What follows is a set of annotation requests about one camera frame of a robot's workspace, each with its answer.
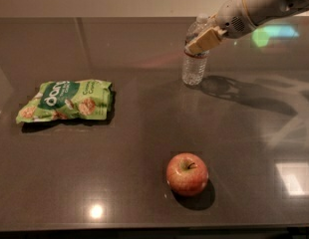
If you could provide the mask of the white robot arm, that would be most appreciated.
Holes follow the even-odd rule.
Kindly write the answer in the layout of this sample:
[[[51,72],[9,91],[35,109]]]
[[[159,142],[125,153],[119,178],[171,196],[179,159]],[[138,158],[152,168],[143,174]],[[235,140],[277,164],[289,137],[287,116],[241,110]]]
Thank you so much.
[[[186,46],[191,55],[218,46],[224,38],[238,39],[268,21],[309,11],[309,0],[227,0]]]

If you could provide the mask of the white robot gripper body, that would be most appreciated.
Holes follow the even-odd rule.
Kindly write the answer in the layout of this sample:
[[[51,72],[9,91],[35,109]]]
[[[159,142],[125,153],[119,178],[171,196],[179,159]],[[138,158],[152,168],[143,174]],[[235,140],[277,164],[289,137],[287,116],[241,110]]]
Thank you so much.
[[[216,13],[216,25],[224,37],[239,39],[253,32],[257,25],[252,19],[252,0],[227,0]]]

